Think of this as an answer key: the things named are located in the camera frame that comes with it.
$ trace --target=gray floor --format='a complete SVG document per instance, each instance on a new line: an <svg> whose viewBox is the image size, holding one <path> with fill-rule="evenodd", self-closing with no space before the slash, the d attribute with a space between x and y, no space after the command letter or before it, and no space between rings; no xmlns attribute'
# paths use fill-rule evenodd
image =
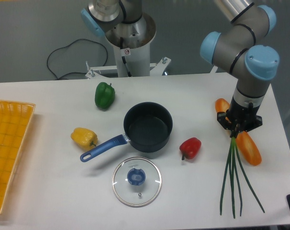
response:
<svg viewBox="0 0 290 230"><path fill-rule="evenodd" d="M79 38L105 44L109 51L107 65L115 65L112 49L105 39L95 38L81 20L79 12L87 3L88 0L0 2L0 82L54 80L46 67L48 55ZM290 145L290 0L256 0L255 3L273 8L278 19L275 29L261 43L273 47L280 55L278 75L272 86ZM144 0L143 9L157 26L151 44L151 62L170 57L170 74L211 70L212 66L199 55L201 42L211 31L223 33L231 28L212 0ZM101 66L105 57L103 48L81 42L55 53L50 68L58 76L85 72L86 60L90 66Z"/></svg>

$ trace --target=pan handle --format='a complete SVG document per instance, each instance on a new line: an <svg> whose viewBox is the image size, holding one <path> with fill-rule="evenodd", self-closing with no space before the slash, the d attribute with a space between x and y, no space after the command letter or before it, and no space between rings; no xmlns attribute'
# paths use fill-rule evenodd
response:
<svg viewBox="0 0 290 230"><path fill-rule="evenodd" d="M127 144L129 139L125 138L127 136L125 135L125 137L124 137L124 135L118 135L118 136L116 136L110 140L107 140L106 142L98 145L97 147L83 153L80 156L80 160L82 162L87 162L87 161L93 159L94 157L97 157L98 155L102 154L103 152L105 152L105 151L107 151L115 146Z"/></svg>

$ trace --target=green bell pepper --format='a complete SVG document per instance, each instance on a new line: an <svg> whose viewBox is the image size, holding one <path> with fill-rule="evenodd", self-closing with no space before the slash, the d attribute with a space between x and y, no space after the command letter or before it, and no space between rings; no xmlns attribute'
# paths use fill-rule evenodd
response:
<svg viewBox="0 0 290 230"><path fill-rule="evenodd" d="M95 92L95 104L98 108L107 109L114 102L115 89L105 82L98 84Z"/></svg>

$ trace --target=bell pepper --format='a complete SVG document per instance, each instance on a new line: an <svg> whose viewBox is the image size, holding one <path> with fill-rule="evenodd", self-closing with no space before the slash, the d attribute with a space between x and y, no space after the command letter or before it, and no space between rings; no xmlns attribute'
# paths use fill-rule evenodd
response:
<svg viewBox="0 0 290 230"><path fill-rule="evenodd" d="M95 104L98 108L107 109L114 102L115 89L105 82L101 82L96 87Z"/></svg>
<svg viewBox="0 0 290 230"><path fill-rule="evenodd" d="M215 102L215 110L217 113L226 112L229 107L230 104L223 98ZM247 132L244 131L237 135L236 144L249 164L256 166L262 162L258 148Z"/></svg>
<svg viewBox="0 0 290 230"><path fill-rule="evenodd" d="M179 147L182 153L182 160L184 160L184 158L189 160L193 159L197 155L200 148L201 141L197 138L190 138L184 141Z"/></svg>
<svg viewBox="0 0 290 230"><path fill-rule="evenodd" d="M87 128L75 128L70 137L85 151L96 147L98 141L96 133Z"/></svg>

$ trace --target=glass lid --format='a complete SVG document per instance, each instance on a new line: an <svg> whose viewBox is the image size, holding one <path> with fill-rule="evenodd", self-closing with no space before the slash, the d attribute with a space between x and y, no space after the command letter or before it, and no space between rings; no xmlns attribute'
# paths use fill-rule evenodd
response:
<svg viewBox="0 0 290 230"><path fill-rule="evenodd" d="M149 159L131 157L120 163L112 177L116 197L130 207L150 204L159 194L162 177Z"/></svg>

